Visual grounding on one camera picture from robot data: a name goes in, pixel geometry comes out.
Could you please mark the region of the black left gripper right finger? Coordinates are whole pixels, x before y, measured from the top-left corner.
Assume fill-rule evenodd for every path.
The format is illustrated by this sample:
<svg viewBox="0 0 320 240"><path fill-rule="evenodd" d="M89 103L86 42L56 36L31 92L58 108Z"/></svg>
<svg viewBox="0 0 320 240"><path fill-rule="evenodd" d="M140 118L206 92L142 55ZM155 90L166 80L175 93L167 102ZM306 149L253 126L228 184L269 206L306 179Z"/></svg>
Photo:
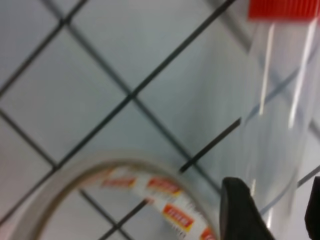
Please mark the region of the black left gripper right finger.
<svg viewBox="0 0 320 240"><path fill-rule="evenodd" d="M320 177L313 181L310 198L304 217L305 227L311 240L320 239Z"/></svg>

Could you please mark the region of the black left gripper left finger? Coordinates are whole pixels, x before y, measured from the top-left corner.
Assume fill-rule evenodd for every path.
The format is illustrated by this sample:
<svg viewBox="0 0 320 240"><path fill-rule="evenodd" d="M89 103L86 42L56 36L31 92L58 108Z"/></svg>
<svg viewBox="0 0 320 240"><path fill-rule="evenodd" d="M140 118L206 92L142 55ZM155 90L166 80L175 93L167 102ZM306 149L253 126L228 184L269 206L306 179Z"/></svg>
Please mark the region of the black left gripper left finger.
<svg viewBox="0 0 320 240"><path fill-rule="evenodd" d="M221 186L219 231L222 240L273 240L251 197L237 177L225 177Z"/></svg>

